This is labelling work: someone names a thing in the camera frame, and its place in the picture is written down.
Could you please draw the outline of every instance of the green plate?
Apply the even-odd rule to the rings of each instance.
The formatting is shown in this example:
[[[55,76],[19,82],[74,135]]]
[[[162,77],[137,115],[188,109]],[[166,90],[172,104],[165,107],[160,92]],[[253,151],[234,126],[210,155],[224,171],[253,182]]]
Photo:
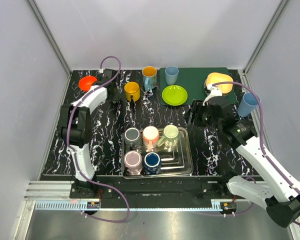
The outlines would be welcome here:
[[[187,101],[188,93],[182,86],[170,85],[163,89],[162,99],[171,106],[179,106]]]

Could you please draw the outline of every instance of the yellow mug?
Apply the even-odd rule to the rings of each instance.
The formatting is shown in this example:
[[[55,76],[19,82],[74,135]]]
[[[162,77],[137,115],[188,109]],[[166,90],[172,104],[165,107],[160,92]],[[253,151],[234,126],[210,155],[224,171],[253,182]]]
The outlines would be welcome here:
[[[140,98],[140,87],[135,81],[128,82],[124,86],[125,97],[128,101],[138,101]]]

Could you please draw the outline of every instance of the marble pattern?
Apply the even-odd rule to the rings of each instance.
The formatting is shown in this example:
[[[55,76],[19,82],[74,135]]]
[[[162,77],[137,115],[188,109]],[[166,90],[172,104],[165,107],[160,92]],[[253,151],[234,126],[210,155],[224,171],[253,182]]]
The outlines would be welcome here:
[[[240,77],[237,70],[230,70],[229,75],[237,82]],[[79,80],[85,76],[101,75],[96,70],[73,71],[64,103],[71,103],[82,97],[84,92],[78,87]],[[130,127],[144,129],[153,125],[164,128],[174,124],[186,128],[189,134],[190,148],[193,160],[192,175],[217,176],[229,171],[239,175],[257,175],[252,166],[236,153],[231,147],[223,146],[215,132],[207,128],[187,126],[183,114],[190,105],[164,106],[160,104],[160,87],[145,92],[141,87],[141,97],[137,102],[126,100],[124,85],[128,82],[137,82],[143,85],[140,70],[122,70],[117,81],[121,101],[116,104],[103,102],[91,114],[92,140],[89,144],[91,162],[97,175],[119,175],[121,173],[121,134]],[[237,100],[242,99],[243,90],[234,88]],[[74,165],[70,152],[62,139],[55,131],[51,148],[42,174],[45,176],[72,175]]]

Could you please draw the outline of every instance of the floor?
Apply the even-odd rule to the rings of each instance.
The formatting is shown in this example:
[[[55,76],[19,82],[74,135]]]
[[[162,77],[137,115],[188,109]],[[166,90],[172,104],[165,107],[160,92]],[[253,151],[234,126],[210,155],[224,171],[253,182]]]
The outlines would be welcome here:
[[[229,70],[229,75],[236,82],[241,81],[237,70]],[[96,70],[73,71],[64,103],[71,103],[84,94],[79,89],[78,83],[85,76],[100,78],[101,75]],[[98,176],[120,175],[121,134],[125,129],[130,127],[144,129],[148,125],[163,128],[168,124],[186,128],[188,131],[194,166],[193,176],[222,176],[229,171],[234,171],[238,175],[258,175],[249,162],[229,146],[222,145],[215,132],[211,132],[207,128],[187,125],[183,114],[190,108],[189,105],[178,107],[161,105],[160,86],[152,92],[144,92],[141,88],[140,100],[135,104],[128,102],[123,87],[130,81],[142,83],[141,71],[122,70],[117,81],[121,102],[117,104],[105,102],[91,115],[93,139],[90,142],[90,154],[91,162]],[[242,89],[235,87],[234,92],[237,101],[240,102],[243,95]],[[60,180],[60,176],[69,177],[73,174],[72,158],[56,130],[41,180]]]
[[[239,212],[248,207],[241,202]],[[35,210],[26,240],[292,240],[258,206],[240,216],[223,218],[199,212],[132,212],[130,221],[107,223],[75,211]],[[125,212],[101,211],[96,216],[124,218]]]

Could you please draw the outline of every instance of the metal tray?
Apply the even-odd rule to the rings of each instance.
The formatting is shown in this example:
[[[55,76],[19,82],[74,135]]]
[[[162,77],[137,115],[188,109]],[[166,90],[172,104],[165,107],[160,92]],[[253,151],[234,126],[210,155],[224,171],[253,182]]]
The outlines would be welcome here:
[[[128,175],[123,176],[125,179],[142,179],[142,178],[159,178],[159,177],[171,177],[171,176],[187,176],[190,175],[194,170],[194,165],[191,156],[190,143],[188,132],[183,127],[178,127],[179,129],[179,141],[175,147],[155,147],[153,152],[159,154],[161,158],[161,169],[158,174],[145,174],[145,175]],[[159,128],[160,137],[163,133],[163,128]],[[121,174],[125,171],[125,154],[130,150],[130,146],[125,144],[124,134],[122,134],[122,158],[121,158]],[[142,145],[138,151],[142,160],[148,153],[148,148]]]

